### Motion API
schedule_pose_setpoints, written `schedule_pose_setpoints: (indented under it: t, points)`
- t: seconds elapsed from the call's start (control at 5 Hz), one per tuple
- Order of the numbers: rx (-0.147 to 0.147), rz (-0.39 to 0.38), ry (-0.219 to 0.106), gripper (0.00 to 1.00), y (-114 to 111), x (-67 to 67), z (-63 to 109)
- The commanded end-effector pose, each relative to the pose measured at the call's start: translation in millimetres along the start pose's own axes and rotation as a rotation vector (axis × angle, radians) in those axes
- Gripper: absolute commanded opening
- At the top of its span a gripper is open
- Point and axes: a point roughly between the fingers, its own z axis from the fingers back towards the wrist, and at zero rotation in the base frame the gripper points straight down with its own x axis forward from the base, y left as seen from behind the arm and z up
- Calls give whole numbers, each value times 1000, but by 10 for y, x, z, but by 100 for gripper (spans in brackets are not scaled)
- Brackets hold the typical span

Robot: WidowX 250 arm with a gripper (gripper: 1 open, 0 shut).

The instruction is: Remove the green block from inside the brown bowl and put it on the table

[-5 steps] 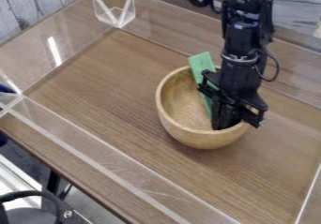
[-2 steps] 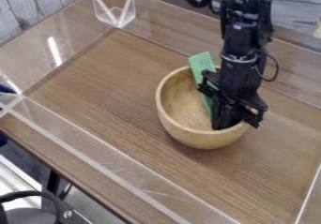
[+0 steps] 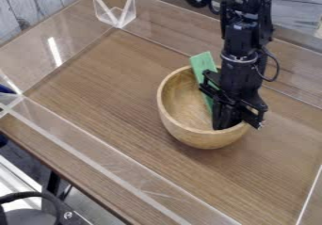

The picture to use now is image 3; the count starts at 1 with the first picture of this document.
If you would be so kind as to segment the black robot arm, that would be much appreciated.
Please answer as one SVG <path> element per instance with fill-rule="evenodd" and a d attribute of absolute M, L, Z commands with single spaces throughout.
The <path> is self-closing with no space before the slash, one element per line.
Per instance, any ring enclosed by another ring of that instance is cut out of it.
<path fill-rule="evenodd" d="M 184 0 L 194 8 L 210 8 L 220 16 L 222 67 L 203 71 L 199 84 L 211 99 L 211 121 L 215 130 L 241 122 L 262 126 L 269 106 L 259 88 L 277 77 L 266 76 L 267 62 L 275 56 L 267 50 L 273 38 L 273 0 Z"/>

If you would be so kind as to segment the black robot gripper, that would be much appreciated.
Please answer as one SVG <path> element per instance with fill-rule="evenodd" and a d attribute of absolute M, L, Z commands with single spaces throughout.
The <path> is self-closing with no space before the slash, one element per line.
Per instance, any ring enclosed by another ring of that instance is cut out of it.
<path fill-rule="evenodd" d="M 222 54 L 222 60 L 218 72 L 204 72 L 204 79 L 216 87 L 212 90 L 212 129 L 223 130 L 242 121 L 259 129 L 269 111 L 258 92 L 262 86 L 262 77 L 258 74 L 259 55 Z"/>

